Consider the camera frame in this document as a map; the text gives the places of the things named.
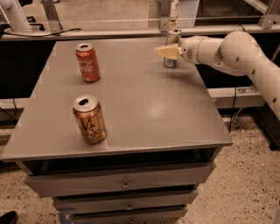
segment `table top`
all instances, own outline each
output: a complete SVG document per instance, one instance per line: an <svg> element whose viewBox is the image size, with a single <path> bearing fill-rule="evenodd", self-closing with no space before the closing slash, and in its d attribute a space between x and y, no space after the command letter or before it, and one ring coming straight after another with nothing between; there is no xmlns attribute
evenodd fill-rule
<svg viewBox="0 0 280 224"><path fill-rule="evenodd" d="M220 147L232 143L195 65L167 68L154 53L165 38L87 40L101 78L81 78L75 47L57 42L2 155L3 161L77 158ZM73 115L74 100L94 95L107 128L88 144Z"/></svg>

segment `gray drawer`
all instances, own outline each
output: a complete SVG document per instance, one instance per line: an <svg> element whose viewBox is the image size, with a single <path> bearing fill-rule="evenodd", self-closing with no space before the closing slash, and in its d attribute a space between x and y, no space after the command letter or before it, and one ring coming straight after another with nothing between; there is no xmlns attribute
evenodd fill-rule
<svg viewBox="0 0 280 224"><path fill-rule="evenodd" d="M26 184L41 197L59 197L203 183L213 168L214 163L193 163L76 172L33 176Z"/></svg>
<svg viewBox="0 0 280 224"><path fill-rule="evenodd" d="M180 218L185 214L185 207L172 206L130 212L72 215L71 220L73 224L132 224L138 221Z"/></svg>
<svg viewBox="0 0 280 224"><path fill-rule="evenodd" d="M130 211L146 207L170 207L187 205L197 196L197 190L186 187L157 188L130 191L130 194L102 193L93 196L60 197L53 205L63 214L88 214L108 211Z"/></svg>

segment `coca-cola can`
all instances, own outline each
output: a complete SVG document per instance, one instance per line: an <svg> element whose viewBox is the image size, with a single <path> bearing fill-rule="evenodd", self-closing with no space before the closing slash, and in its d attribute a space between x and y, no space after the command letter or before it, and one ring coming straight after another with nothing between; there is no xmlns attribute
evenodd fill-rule
<svg viewBox="0 0 280 224"><path fill-rule="evenodd" d="M81 43L76 47L76 55L80 66L82 79L95 82L100 79L96 51L89 43Z"/></svg>

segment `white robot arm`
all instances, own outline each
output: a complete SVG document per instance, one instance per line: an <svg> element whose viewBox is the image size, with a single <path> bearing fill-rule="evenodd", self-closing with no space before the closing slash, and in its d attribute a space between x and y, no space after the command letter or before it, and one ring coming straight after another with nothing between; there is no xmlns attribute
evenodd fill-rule
<svg viewBox="0 0 280 224"><path fill-rule="evenodd" d="M161 46L157 56L189 63L205 64L225 74L246 74L280 120L280 68L263 53L256 40L244 31L225 38L195 36L181 43Z"/></svg>

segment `terrazzo floor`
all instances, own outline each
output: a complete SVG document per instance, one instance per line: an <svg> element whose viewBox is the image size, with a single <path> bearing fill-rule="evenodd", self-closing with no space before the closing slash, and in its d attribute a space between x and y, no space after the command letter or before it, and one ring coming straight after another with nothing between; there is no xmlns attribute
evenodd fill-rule
<svg viewBox="0 0 280 224"><path fill-rule="evenodd" d="M251 116L242 117L240 127L242 132L231 131L234 144L220 151L216 168L199 186L185 217L146 224L273 223L280 197L280 151L270 150ZM60 223L52 200L41 199L25 185L26 176L17 169L0 169L0 214L17 211L17 224Z"/></svg>

